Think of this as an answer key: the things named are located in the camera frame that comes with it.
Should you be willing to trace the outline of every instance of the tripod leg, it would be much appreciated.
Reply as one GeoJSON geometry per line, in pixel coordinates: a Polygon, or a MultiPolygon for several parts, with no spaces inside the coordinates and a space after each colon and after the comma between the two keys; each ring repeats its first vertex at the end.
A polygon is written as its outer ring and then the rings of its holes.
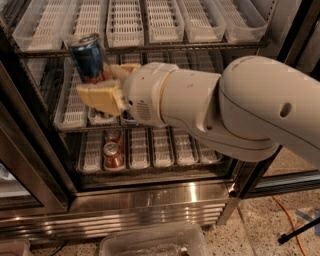
{"type": "Polygon", "coordinates": [[[282,236],[278,239],[278,242],[279,242],[280,244],[284,244],[285,242],[289,241],[292,237],[295,237],[295,236],[301,234],[302,232],[304,232],[304,231],[306,231],[306,230],[314,227],[315,225],[317,225],[317,224],[319,224],[319,223],[320,223],[320,217],[317,218],[317,219],[315,219],[315,220],[313,220],[313,221],[311,221],[310,223],[302,226],[301,228],[293,231],[292,233],[290,233],[290,234],[288,234],[288,235],[286,235],[286,234],[282,235],[282,236]]]}

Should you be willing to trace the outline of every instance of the refrigerator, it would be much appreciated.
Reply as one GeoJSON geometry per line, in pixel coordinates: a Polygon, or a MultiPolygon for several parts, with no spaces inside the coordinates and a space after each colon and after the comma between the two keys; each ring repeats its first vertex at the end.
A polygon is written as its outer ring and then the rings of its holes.
{"type": "Polygon", "coordinates": [[[36,244],[177,222],[224,225],[245,198],[318,188],[312,167],[272,171],[282,148],[243,162],[174,127],[142,126],[127,114],[100,118],[75,93],[81,81],[63,42],[97,32],[110,64],[222,73],[236,58],[261,55],[317,78],[319,55],[303,59],[319,37],[319,7],[318,0],[0,1],[0,239],[36,244]],[[110,131],[121,134],[121,170],[105,166],[110,131]]]}

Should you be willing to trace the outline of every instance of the can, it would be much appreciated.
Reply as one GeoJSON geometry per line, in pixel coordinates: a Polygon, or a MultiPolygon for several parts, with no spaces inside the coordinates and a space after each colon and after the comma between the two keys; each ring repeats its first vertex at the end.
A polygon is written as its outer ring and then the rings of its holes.
{"type": "Polygon", "coordinates": [[[68,43],[70,54],[83,83],[93,83],[112,78],[111,67],[96,33],[77,37],[68,43]]]}
{"type": "Polygon", "coordinates": [[[123,145],[123,141],[122,141],[122,132],[120,130],[108,130],[106,132],[106,136],[105,136],[105,142],[115,142],[117,143],[120,147],[122,147],[123,145]]]}
{"type": "Polygon", "coordinates": [[[106,170],[118,171],[124,169],[124,154],[115,142],[108,142],[103,147],[104,167],[106,170]]]}

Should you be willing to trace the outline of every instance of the blue soda can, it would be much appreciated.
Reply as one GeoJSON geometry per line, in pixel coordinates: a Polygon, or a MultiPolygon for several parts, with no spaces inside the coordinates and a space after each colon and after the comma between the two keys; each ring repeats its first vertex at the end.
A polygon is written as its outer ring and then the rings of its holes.
{"type": "Polygon", "coordinates": [[[77,36],[77,40],[69,43],[68,48],[83,83],[96,84],[112,78],[98,34],[77,36]]]}

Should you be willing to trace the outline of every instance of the plastic container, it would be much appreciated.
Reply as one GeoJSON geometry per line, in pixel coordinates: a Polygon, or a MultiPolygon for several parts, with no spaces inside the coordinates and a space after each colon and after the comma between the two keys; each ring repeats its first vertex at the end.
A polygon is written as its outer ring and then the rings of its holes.
{"type": "Polygon", "coordinates": [[[41,79],[43,77],[44,69],[47,64],[47,59],[28,59],[27,60],[27,66],[29,68],[29,71],[36,82],[36,84],[39,86],[41,83],[41,79]]]}
{"type": "Polygon", "coordinates": [[[203,72],[222,73],[223,61],[219,50],[197,51],[195,53],[196,69],[203,72]]]}
{"type": "Polygon", "coordinates": [[[226,23],[214,1],[177,0],[190,43],[220,42],[226,23]]]}
{"type": "Polygon", "coordinates": [[[33,256],[26,239],[0,241],[0,256],[33,256]]]}
{"type": "Polygon", "coordinates": [[[88,107],[85,106],[76,90],[82,84],[74,64],[69,58],[64,62],[64,81],[58,102],[54,124],[60,130],[87,126],[88,107]]]}
{"type": "Polygon", "coordinates": [[[184,130],[172,128],[177,164],[193,165],[199,161],[195,140],[184,130]]]}
{"type": "Polygon", "coordinates": [[[216,152],[214,149],[209,148],[199,141],[196,142],[200,157],[200,162],[202,164],[214,164],[218,163],[222,159],[222,155],[219,152],[216,152]]]}
{"type": "Polygon", "coordinates": [[[59,50],[69,0],[32,0],[13,38],[22,51],[59,50]]]}
{"type": "Polygon", "coordinates": [[[186,247],[190,256],[209,256],[202,230],[197,224],[165,224],[128,234],[106,237],[99,256],[180,255],[186,247]]]}
{"type": "Polygon", "coordinates": [[[144,33],[139,0],[109,0],[109,47],[143,46],[144,33]]]}
{"type": "Polygon", "coordinates": [[[150,166],[148,134],[145,128],[129,131],[129,167],[145,169],[150,166]]]}
{"type": "Polygon", "coordinates": [[[81,141],[78,170],[83,174],[101,171],[103,131],[84,133],[81,141]]]}
{"type": "Polygon", "coordinates": [[[259,42],[267,23],[250,0],[215,0],[227,27],[225,37],[229,43],[259,42]]]}
{"type": "Polygon", "coordinates": [[[2,12],[2,10],[6,6],[7,2],[8,2],[8,0],[0,0],[0,12],[2,12]]]}
{"type": "Polygon", "coordinates": [[[153,165],[169,167],[174,163],[169,128],[152,129],[153,165]]]}
{"type": "Polygon", "coordinates": [[[148,63],[151,63],[151,62],[170,63],[169,54],[167,52],[147,53],[147,61],[148,63]]]}
{"type": "Polygon", "coordinates": [[[181,42],[184,21],[175,0],[145,1],[150,43],[181,42]]]}
{"type": "Polygon", "coordinates": [[[106,15],[105,0],[72,0],[61,30],[63,41],[67,45],[74,35],[98,33],[103,42],[106,15]]]}
{"type": "Polygon", "coordinates": [[[170,62],[181,69],[196,69],[196,59],[193,52],[171,52],[170,62]]]}
{"type": "Polygon", "coordinates": [[[120,64],[141,64],[142,56],[140,53],[128,53],[120,55],[120,64]]]}

